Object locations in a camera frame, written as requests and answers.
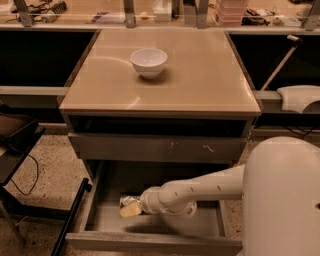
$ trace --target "cabinet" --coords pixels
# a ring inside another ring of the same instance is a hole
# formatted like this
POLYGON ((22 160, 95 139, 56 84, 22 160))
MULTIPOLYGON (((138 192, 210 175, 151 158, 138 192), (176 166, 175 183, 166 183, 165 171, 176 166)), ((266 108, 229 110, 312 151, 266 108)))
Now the cabinet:
POLYGON ((118 214, 121 193, 139 194, 152 184, 222 170, 239 159, 261 111, 222 29, 102 29, 60 111, 94 181, 81 230, 67 236, 71 244, 237 254, 241 242, 227 237, 219 202, 200 207, 190 225, 118 214), (168 55, 154 80, 141 78, 129 61, 131 53, 147 47, 168 55))

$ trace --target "cabinet top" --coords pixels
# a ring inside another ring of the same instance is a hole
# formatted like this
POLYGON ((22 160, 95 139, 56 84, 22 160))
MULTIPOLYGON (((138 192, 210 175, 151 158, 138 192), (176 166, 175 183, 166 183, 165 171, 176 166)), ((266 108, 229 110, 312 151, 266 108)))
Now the cabinet top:
POLYGON ((258 115, 260 108, 223 29, 103 29, 60 109, 66 113, 161 112, 258 115), (164 71, 147 80, 130 55, 165 51, 164 71))

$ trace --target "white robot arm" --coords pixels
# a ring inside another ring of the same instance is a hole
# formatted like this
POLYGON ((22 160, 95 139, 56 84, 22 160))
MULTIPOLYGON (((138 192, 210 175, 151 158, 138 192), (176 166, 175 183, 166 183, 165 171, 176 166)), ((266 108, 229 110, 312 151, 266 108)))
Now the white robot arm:
POLYGON ((191 217, 197 200, 243 199, 244 256, 320 255, 320 149, 276 137, 246 165, 146 190, 150 214, 191 217))
POLYGON ((190 218, 196 201, 241 199, 244 165, 188 180, 151 187, 140 197, 145 213, 190 218))

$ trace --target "terrazzo floor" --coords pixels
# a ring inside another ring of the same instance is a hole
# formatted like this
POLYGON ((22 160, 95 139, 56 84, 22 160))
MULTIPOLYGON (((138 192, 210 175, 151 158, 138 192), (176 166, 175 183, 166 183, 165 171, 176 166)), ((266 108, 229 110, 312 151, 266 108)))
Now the terrazzo floor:
MULTIPOLYGON (((248 143, 239 163, 245 161, 248 152, 257 143, 248 143)), ((31 154, 39 163, 39 180, 29 196, 23 196, 9 182, 6 189, 22 203, 69 209, 84 177, 88 177, 82 162, 77 159, 66 135, 45 134, 41 137, 31 154)), ((27 158, 14 175, 13 180, 19 188, 27 192, 36 177, 35 163, 27 158)), ((76 231, 81 221, 83 209, 86 205, 85 193, 80 209, 76 215, 72 229, 76 231)), ((229 234, 232 238, 241 238, 241 201, 226 202, 229 234)), ((19 247, 16 237, 3 218, 0 218, 0 255, 1 256, 46 256, 51 255, 55 241, 59 235, 63 222, 39 219, 24 219, 19 228, 26 240, 23 248, 19 247)), ((67 242, 61 255, 79 256, 138 256, 145 254, 129 254, 119 252, 94 252, 75 250, 67 242)))

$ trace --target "chair leg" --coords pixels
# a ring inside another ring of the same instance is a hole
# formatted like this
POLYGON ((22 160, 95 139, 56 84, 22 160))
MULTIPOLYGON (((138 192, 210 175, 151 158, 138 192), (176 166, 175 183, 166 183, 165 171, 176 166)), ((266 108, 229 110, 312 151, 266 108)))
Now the chair leg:
POLYGON ((8 214, 6 208, 4 207, 4 205, 1 201, 0 201, 0 213, 2 214, 4 219, 9 223, 11 230, 13 231, 15 236, 18 238, 18 241, 19 241, 21 247, 23 247, 25 245, 26 241, 23 239, 23 237, 19 233, 18 228, 14 225, 10 215, 8 214))

